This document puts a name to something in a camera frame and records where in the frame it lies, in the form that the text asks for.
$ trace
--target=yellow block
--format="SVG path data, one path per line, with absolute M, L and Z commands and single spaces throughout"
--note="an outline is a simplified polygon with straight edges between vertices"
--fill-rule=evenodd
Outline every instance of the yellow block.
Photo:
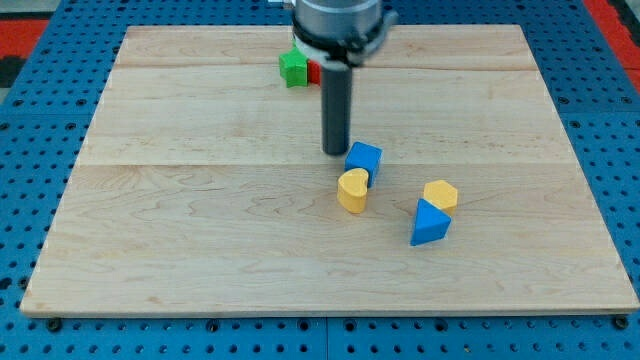
M 453 216 L 456 212 L 458 189 L 444 180 L 424 184 L 422 197 L 449 216 Z
M 351 169 L 338 179 L 338 202 L 348 212 L 360 214 L 367 205 L 367 181 L 365 169 Z

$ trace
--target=metal robot end effector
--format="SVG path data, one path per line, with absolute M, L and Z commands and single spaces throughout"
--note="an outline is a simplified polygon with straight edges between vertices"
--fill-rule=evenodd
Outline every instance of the metal robot end effector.
M 382 16 L 381 0 L 297 0 L 296 46 L 322 67 L 322 149 L 329 155 L 349 148 L 354 67 L 382 47 L 395 11 Z

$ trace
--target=red surface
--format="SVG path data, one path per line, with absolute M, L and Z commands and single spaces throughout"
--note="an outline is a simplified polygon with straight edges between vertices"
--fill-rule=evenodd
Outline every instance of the red surface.
M 320 85 L 321 73 L 320 64 L 313 60 L 307 60 L 307 79 L 310 83 Z
M 0 20 L 0 58 L 29 57 L 49 20 Z
M 606 0 L 584 0 L 584 4 L 636 90 L 640 91 L 640 48 L 631 40 L 629 29 L 620 22 L 617 10 Z

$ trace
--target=blue cube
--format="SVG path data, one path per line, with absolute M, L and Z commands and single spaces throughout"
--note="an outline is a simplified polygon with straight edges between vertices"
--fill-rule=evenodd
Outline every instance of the blue cube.
M 447 235 L 451 217 L 425 199 L 418 200 L 411 245 L 440 240 Z
M 351 147 L 351 150 L 349 150 L 347 159 L 344 161 L 344 171 L 356 168 L 367 170 L 369 173 L 367 187 L 370 188 L 373 186 L 376 175 L 378 175 L 381 158 L 382 149 L 356 141 Z

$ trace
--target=green block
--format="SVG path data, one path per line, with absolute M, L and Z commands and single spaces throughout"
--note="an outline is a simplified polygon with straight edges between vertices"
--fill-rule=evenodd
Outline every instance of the green block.
M 294 47 L 285 54 L 280 54 L 280 76 L 287 87 L 307 86 L 307 58 Z

